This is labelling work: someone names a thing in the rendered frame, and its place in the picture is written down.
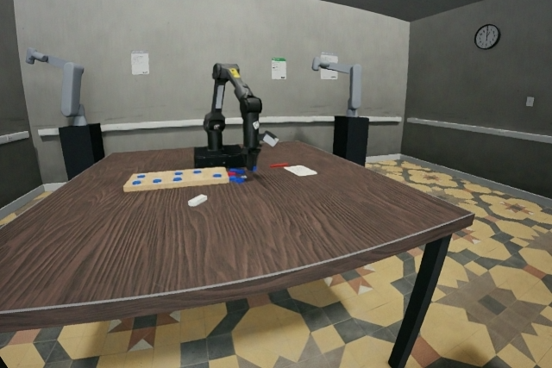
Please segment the beige tray with round pockets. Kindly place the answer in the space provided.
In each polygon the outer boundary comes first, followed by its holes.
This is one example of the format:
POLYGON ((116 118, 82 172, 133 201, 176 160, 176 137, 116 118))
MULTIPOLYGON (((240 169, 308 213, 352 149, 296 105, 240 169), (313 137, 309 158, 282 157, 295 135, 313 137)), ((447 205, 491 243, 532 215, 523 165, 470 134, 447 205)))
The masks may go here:
POLYGON ((123 186, 123 191, 138 190, 157 190, 167 188, 177 188, 186 186, 223 184, 229 183, 229 176, 224 167, 170 171, 170 172, 150 172, 133 174, 129 181, 123 186), (200 170, 202 173, 193 173, 200 170), (182 175, 175 175, 175 172, 183 172, 182 175), (214 174, 222 174, 220 178, 213 178, 214 174), (145 175, 145 178, 137 178, 138 175, 145 175), (173 181, 173 178, 181 177, 180 181, 173 181), (153 183, 155 179, 161 179, 160 183, 153 183), (201 179, 199 179, 201 178, 201 179), (142 184, 132 184, 132 182, 141 180, 142 184))

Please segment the white paper sheet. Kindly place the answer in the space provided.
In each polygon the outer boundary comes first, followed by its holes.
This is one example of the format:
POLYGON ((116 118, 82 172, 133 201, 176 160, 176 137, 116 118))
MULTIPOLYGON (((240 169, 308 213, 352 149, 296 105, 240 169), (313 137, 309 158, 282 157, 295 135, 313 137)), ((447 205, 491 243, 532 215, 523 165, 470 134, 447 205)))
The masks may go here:
POLYGON ((305 176, 305 175, 311 175, 311 174, 317 174, 317 172, 314 172, 304 166, 297 165, 297 166, 291 166, 291 167, 284 167, 286 170, 293 172, 297 174, 298 176, 305 176))

